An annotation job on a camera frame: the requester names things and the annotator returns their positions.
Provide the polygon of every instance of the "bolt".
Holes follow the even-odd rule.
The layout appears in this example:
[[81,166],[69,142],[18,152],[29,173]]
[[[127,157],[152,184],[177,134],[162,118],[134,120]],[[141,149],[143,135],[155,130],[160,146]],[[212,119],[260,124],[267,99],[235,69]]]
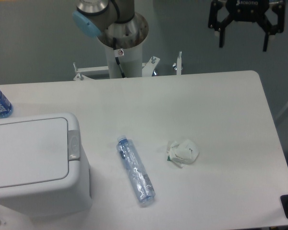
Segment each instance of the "bolt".
[[75,68],[75,72],[77,72],[78,68],[76,67],[76,63],[75,62],[73,63],[73,67]]
[[155,56],[152,56],[152,64],[154,64],[156,60],[157,58]]

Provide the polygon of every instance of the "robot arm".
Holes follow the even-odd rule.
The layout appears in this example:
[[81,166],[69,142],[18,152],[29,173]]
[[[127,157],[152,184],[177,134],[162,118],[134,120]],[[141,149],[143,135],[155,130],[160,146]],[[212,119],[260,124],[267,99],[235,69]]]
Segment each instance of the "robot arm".
[[89,37],[100,35],[113,23],[126,23],[134,17],[134,0],[78,0],[73,19]]

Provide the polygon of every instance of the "metal bracket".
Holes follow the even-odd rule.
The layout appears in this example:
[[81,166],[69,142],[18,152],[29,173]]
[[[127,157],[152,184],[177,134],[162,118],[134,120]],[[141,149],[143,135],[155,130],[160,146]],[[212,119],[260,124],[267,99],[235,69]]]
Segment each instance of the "metal bracket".
[[[157,67],[159,61],[160,58],[152,56],[147,63],[142,63],[142,77],[151,77],[153,75],[155,76],[155,68]],[[73,78],[74,81],[93,80],[92,78],[88,78],[85,75],[109,74],[108,66],[78,69],[76,67],[76,63],[74,62],[73,67],[76,73],[76,76]]]
[[152,56],[142,69],[142,77],[151,77],[154,74],[160,58]]
[[288,117],[288,101],[284,107],[275,116],[275,125],[278,126]]

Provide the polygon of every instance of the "white table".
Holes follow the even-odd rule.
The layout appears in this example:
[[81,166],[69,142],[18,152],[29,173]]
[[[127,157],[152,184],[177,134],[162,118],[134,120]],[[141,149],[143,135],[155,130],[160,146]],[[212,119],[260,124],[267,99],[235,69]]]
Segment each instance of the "white table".
[[[288,168],[257,73],[253,71],[0,86],[12,116],[72,112],[92,166],[88,211],[28,217],[0,206],[4,229],[225,230],[288,225],[280,196]],[[133,139],[156,191],[137,203],[116,153]],[[183,169],[166,160],[169,140],[195,141]]]

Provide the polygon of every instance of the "cable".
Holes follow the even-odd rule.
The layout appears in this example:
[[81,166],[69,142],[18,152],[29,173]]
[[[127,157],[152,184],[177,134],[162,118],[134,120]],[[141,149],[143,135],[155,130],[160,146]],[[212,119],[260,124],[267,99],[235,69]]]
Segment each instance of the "cable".
[[[113,50],[116,50],[116,42],[117,42],[116,38],[113,38]],[[119,57],[115,57],[115,60],[116,60],[116,64],[117,64],[117,65],[119,66],[119,68],[120,68],[121,77],[122,77],[122,78],[126,78],[125,73],[124,73],[124,71],[123,71],[123,69],[122,69],[122,67],[121,67]]]

